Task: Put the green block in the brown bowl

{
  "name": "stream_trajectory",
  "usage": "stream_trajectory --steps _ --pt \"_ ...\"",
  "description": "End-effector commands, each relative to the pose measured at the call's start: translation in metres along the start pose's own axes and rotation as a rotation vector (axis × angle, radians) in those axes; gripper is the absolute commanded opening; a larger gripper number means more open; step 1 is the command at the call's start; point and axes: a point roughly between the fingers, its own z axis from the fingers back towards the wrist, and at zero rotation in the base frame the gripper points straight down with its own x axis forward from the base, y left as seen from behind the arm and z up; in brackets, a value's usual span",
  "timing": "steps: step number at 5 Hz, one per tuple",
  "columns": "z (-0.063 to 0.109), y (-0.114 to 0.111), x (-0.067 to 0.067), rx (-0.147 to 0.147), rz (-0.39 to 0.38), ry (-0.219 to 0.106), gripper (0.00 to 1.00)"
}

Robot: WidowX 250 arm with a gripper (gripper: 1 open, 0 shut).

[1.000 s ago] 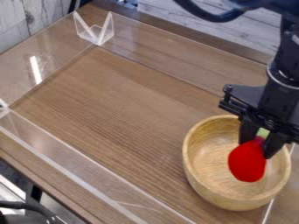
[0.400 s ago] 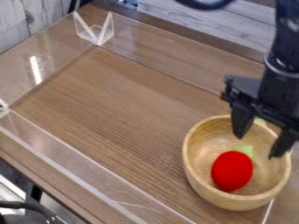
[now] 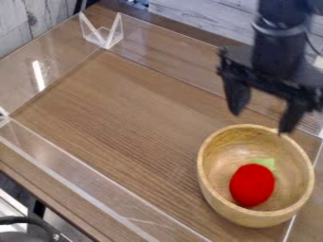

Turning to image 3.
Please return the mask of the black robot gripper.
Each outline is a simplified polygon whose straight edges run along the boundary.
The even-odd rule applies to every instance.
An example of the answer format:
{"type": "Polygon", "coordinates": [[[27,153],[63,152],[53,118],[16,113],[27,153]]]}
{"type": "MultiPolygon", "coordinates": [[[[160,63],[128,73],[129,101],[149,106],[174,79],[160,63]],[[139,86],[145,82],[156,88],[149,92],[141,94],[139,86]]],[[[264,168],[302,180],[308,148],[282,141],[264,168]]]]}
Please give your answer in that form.
{"type": "Polygon", "coordinates": [[[228,110],[239,115],[250,102],[251,89],[286,100],[287,107],[279,122],[279,132],[291,133],[303,116],[323,109],[323,68],[302,59],[300,66],[290,77],[267,74],[252,67],[252,47],[228,45],[219,50],[218,75],[228,110]]]}

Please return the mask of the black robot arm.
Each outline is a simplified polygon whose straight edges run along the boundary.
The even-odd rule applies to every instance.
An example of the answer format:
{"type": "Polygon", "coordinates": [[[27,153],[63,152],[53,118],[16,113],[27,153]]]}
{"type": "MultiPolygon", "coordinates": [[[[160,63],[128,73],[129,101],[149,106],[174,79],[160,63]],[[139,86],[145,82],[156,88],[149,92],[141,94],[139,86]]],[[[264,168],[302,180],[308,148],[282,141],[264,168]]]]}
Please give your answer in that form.
{"type": "Polygon", "coordinates": [[[311,18],[323,16],[323,0],[259,0],[252,45],[219,50],[228,110],[242,113],[258,89],[287,102],[279,131],[291,133],[308,112],[323,111],[323,67],[308,62],[311,18]]]}

